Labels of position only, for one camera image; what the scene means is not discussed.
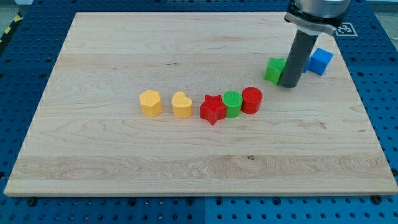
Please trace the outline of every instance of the red cylinder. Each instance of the red cylinder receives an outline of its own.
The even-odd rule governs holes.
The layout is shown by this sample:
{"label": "red cylinder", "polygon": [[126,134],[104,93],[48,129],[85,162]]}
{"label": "red cylinder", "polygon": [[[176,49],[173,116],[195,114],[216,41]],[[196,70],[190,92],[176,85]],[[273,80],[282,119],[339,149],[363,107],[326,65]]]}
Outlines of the red cylinder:
{"label": "red cylinder", "polygon": [[259,111],[262,100],[261,90],[255,87],[247,87],[242,92],[242,111],[247,114],[254,114]]}

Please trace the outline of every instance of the wooden board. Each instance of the wooden board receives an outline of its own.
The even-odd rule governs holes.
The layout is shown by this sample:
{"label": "wooden board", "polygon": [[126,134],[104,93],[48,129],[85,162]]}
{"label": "wooden board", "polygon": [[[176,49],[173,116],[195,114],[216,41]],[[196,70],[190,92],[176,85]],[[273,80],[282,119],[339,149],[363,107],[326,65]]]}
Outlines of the wooden board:
{"label": "wooden board", "polygon": [[[324,77],[263,80],[284,13],[78,13],[7,183],[8,196],[392,195],[397,185],[333,37]],[[260,112],[211,126],[205,94],[256,86]],[[160,91],[164,112],[141,114]],[[171,97],[194,102],[173,117]]]}

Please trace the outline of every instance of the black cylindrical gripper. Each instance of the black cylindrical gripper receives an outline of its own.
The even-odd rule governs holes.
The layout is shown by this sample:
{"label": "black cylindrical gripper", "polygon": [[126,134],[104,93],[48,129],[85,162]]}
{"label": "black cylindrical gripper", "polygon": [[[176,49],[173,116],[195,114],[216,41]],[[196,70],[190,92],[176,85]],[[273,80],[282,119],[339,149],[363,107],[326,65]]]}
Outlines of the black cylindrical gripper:
{"label": "black cylindrical gripper", "polygon": [[297,85],[317,38],[317,35],[308,35],[297,30],[284,71],[279,79],[280,85],[286,88],[294,88]]}

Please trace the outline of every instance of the red block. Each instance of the red block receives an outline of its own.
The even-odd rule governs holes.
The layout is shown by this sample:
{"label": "red block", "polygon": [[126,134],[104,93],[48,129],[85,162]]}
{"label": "red block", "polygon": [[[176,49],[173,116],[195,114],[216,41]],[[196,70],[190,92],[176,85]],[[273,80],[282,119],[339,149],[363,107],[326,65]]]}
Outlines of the red block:
{"label": "red block", "polygon": [[205,102],[200,105],[201,119],[206,119],[211,125],[214,125],[218,120],[224,119],[225,114],[226,106],[223,103],[221,95],[205,95]]}
{"label": "red block", "polygon": [[259,111],[262,100],[261,90],[255,87],[247,87],[242,92],[242,108],[241,110],[247,114],[254,114]]}

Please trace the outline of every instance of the green cylinder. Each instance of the green cylinder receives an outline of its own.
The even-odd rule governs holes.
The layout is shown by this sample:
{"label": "green cylinder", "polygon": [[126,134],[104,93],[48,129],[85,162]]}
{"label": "green cylinder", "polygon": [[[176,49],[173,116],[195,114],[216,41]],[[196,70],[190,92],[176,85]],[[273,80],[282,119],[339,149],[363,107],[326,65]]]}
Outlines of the green cylinder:
{"label": "green cylinder", "polygon": [[236,91],[227,91],[223,95],[223,103],[226,106],[226,117],[236,118],[239,116],[242,107],[242,95]]}

